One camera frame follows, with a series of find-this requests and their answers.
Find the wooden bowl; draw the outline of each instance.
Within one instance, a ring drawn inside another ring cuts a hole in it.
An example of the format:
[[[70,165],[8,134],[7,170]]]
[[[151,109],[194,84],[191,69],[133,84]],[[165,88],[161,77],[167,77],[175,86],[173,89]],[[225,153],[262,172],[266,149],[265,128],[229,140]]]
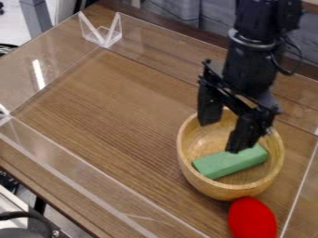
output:
[[[201,126],[195,113],[185,121],[177,141],[179,163],[187,181],[203,194],[223,201],[262,193],[274,182],[285,158],[282,139],[273,129],[272,135],[261,138],[258,142],[269,152],[269,159],[262,165],[218,179],[205,177],[195,170],[193,160],[223,151],[237,120],[234,113],[223,110],[219,122]]]

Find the bowl rim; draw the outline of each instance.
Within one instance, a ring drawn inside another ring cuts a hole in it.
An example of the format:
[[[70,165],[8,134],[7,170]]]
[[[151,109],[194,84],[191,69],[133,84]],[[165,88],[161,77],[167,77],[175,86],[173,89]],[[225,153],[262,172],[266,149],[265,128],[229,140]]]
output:
[[[189,126],[190,122],[198,117],[198,114],[194,113],[187,119],[186,121],[183,122],[183,125],[179,129],[179,132],[178,132],[178,138],[177,138],[177,150],[178,150],[178,153],[179,153],[179,157],[181,157],[181,160],[183,161],[183,164],[186,165],[187,169],[190,169],[190,172],[193,173],[193,175],[201,180],[203,181],[205,183],[209,183],[219,188],[223,188],[223,189],[230,189],[230,190],[234,190],[234,191],[238,191],[238,190],[251,190],[253,188],[255,187],[259,187],[261,185],[269,183],[270,181],[274,180],[276,176],[278,175],[280,171],[281,171],[281,168],[282,168],[282,165],[284,165],[284,160],[285,160],[285,147],[284,147],[284,141],[282,141],[282,138],[277,132],[277,130],[274,128],[272,128],[272,136],[276,137],[277,139],[277,144],[278,144],[278,149],[281,151],[281,154],[280,154],[280,158],[278,158],[278,163],[277,163],[277,167],[274,168],[274,170],[272,171],[272,173],[269,173],[266,175],[265,178],[259,179],[258,181],[255,182],[251,182],[251,183],[246,183],[246,184],[226,184],[226,183],[221,183],[218,181],[215,181],[214,179],[211,178],[207,178],[206,176],[203,176],[197,170],[195,168],[193,167],[191,163],[187,161],[186,159],[186,155],[185,155],[185,152],[182,150],[183,148],[183,142],[182,142],[182,137],[183,137],[183,134],[185,134],[185,130],[186,130],[186,127]]]

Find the red object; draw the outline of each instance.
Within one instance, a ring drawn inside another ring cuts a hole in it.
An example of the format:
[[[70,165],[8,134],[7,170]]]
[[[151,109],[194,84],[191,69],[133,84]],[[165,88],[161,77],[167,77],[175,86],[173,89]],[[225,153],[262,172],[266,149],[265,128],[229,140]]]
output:
[[[274,213],[253,197],[239,198],[231,204],[229,225],[234,238],[277,238]]]

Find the green sponge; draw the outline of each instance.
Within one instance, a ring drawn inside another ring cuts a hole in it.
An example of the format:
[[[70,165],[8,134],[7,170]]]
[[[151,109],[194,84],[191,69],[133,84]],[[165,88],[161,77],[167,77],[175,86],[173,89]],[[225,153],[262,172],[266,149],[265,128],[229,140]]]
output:
[[[193,161],[194,168],[210,179],[218,179],[245,168],[259,165],[269,154],[259,144],[239,153],[217,152]]]

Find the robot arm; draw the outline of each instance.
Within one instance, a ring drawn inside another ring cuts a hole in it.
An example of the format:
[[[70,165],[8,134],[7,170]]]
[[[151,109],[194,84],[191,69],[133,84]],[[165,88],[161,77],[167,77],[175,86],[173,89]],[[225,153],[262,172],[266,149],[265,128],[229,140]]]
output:
[[[288,33],[298,28],[302,12],[301,0],[238,0],[222,76],[213,71],[210,60],[203,63],[198,119],[202,126],[218,122],[223,105],[238,115],[226,145],[229,152],[255,145],[281,112],[270,86],[277,72],[292,75],[296,71],[282,69],[280,62],[286,44],[300,50]],[[238,96],[250,100],[255,107]]]

